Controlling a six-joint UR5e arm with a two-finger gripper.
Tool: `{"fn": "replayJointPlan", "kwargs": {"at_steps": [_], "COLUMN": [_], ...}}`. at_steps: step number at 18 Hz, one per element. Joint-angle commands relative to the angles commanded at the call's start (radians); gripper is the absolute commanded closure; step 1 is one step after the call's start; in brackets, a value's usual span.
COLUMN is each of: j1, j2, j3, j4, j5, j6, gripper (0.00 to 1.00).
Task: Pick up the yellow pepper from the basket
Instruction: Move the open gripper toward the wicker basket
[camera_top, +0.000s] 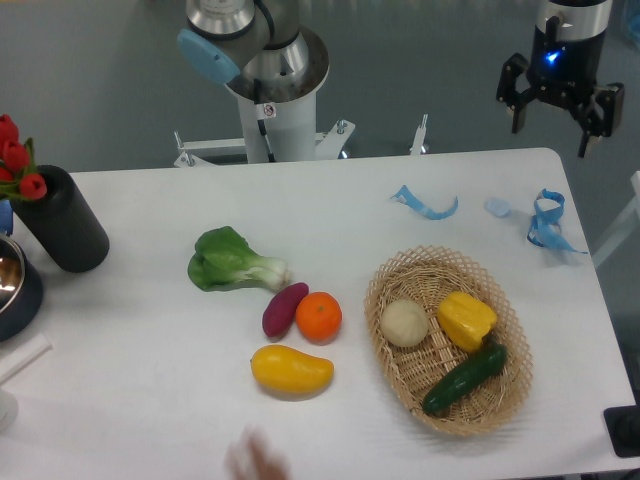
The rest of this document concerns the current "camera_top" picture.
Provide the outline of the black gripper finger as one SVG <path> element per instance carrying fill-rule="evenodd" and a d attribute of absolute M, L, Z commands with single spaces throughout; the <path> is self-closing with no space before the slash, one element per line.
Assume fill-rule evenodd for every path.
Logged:
<path fill-rule="evenodd" d="M 542 98 L 546 80 L 542 75 L 541 61 L 540 55 L 527 60 L 522 54 L 514 53 L 503 63 L 496 99 L 511 112 L 513 134 L 519 133 L 524 127 L 527 106 Z"/>
<path fill-rule="evenodd" d="M 570 108 L 582 130 L 578 157 L 584 158 L 592 138 L 610 137 L 622 120 L 625 86 L 615 82 L 596 86 L 588 100 Z"/>

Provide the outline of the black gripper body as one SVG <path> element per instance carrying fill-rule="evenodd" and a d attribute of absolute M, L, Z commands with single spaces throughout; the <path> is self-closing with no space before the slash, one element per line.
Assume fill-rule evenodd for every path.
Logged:
<path fill-rule="evenodd" d="M 538 9 L 528 67 L 530 85 L 558 106 L 587 102 L 609 23 L 611 1 L 543 1 Z"/>

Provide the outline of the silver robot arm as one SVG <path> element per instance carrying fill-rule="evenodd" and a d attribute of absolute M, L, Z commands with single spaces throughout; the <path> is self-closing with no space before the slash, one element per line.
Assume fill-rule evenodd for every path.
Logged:
<path fill-rule="evenodd" d="M 496 98 L 519 132 L 538 100 L 570 113 L 582 130 L 578 154 L 619 126 L 624 86 L 596 80 L 609 1 L 542 1 L 530 56 L 501 69 Z M 189 1 L 178 48 L 208 81 L 236 98 L 251 163 L 337 159 L 355 127 L 338 121 L 316 131 L 316 93 L 329 72 L 323 41 L 300 23 L 295 1 Z"/>

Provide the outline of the blurred human hand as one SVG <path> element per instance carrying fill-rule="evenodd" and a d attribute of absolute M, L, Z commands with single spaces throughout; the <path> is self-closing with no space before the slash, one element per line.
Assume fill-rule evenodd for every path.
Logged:
<path fill-rule="evenodd" d="M 225 468 L 235 480 L 286 480 L 290 478 L 286 461 L 273 453 L 262 435 L 246 429 L 227 449 Z"/>

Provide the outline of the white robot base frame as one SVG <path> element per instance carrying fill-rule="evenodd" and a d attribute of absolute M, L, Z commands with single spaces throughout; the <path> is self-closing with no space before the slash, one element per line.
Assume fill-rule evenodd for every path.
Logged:
<path fill-rule="evenodd" d="M 266 156 L 252 160 L 252 163 L 347 159 L 350 152 L 346 145 L 355 129 L 356 125 L 344 118 L 339 119 L 328 132 L 316 133 L 314 140 L 311 140 L 307 127 L 276 136 L 269 136 L 264 129 L 263 133 L 258 131 L 257 139 L 251 146 L 263 147 Z M 183 142 L 175 131 L 174 139 L 177 147 L 177 158 L 173 163 L 175 167 L 249 163 L 249 148 L 244 138 Z"/>

